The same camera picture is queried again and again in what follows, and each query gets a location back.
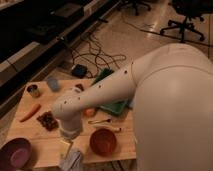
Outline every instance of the brown bowl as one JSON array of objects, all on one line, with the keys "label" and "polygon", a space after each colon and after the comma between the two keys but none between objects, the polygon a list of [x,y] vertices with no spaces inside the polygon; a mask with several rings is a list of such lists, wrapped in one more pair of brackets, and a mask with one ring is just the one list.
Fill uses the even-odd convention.
[{"label": "brown bowl", "polygon": [[111,155],[117,145],[115,134],[108,129],[99,129],[90,137],[92,151],[100,156]]}]

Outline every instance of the carrot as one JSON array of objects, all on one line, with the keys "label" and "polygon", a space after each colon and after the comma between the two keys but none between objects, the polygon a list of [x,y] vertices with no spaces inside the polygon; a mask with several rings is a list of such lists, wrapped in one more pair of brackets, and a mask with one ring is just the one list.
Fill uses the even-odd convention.
[{"label": "carrot", "polygon": [[29,113],[27,113],[21,120],[19,120],[19,122],[24,122],[28,119],[30,119],[33,115],[36,114],[36,112],[38,112],[38,110],[41,108],[40,104],[35,104],[32,109],[30,110]]}]

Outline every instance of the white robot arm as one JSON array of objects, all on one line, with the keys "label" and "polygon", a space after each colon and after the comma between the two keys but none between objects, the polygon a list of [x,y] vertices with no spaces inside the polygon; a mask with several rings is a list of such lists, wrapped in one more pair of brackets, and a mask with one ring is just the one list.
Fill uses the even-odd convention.
[{"label": "white robot arm", "polygon": [[212,171],[213,67],[189,45],[169,44],[84,92],[68,90],[52,107],[62,136],[77,137],[83,109],[134,96],[139,170]]}]

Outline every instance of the yellow object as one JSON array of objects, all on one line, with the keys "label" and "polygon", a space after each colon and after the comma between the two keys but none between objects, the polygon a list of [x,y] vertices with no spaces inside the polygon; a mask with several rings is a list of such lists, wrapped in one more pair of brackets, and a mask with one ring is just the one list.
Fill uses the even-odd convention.
[{"label": "yellow object", "polygon": [[67,155],[72,147],[73,142],[72,141],[68,141],[65,139],[62,139],[60,141],[60,156],[61,158],[66,159]]},{"label": "yellow object", "polygon": [[95,115],[95,108],[89,108],[84,110],[84,115],[87,117],[92,117]]}]

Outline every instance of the office chair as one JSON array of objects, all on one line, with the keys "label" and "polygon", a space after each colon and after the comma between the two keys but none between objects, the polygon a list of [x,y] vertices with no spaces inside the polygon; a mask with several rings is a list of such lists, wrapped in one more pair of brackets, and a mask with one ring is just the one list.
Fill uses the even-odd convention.
[{"label": "office chair", "polygon": [[168,26],[160,30],[160,34],[163,35],[165,30],[171,30],[179,28],[181,34],[181,43],[184,43],[185,30],[192,31],[200,35],[200,41],[204,41],[205,37],[203,33],[195,29],[194,24],[191,22],[192,19],[199,18],[200,21],[204,21],[202,14],[205,10],[202,9],[203,0],[172,0],[171,5],[175,9],[176,13],[184,15],[185,19],[183,22],[177,22],[173,20],[168,21]]},{"label": "office chair", "polygon": [[123,6],[132,4],[132,7],[135,9],[135,15],[138,16],[138,5],[144,5],[147,7],[148,11],[151,11],[151,6],[147,3],[144,3],[141,0],[121,0],[122,4],[118,7],[118,10],[120,10]]}]

